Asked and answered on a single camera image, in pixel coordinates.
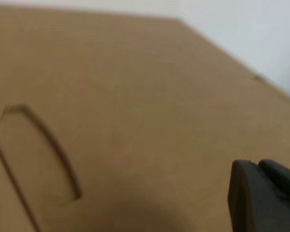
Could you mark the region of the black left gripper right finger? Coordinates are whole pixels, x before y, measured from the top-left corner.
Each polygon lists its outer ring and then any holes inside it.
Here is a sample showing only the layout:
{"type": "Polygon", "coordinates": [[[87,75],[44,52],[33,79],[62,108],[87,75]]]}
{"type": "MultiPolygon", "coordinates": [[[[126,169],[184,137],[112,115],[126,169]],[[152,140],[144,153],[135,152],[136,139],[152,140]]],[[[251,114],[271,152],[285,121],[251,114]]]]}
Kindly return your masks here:
{"type": "Polygon", "coordinates": [[[290,169],[270,159],[263,159],[258,166],[266,176],[285,193],[290,193],[290,169]]]}

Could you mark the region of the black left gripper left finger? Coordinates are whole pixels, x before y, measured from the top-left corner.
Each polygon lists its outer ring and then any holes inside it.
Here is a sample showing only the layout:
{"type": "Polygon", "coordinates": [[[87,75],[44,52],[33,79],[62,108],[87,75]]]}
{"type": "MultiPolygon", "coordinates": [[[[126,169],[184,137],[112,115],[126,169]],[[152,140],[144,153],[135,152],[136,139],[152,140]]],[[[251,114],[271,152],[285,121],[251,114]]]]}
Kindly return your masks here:
{"type": "Polygon", "coordinates": [[[234,232],[290,232],[290,193],[249,160],[232,163],[228,206],[234,232]]]}

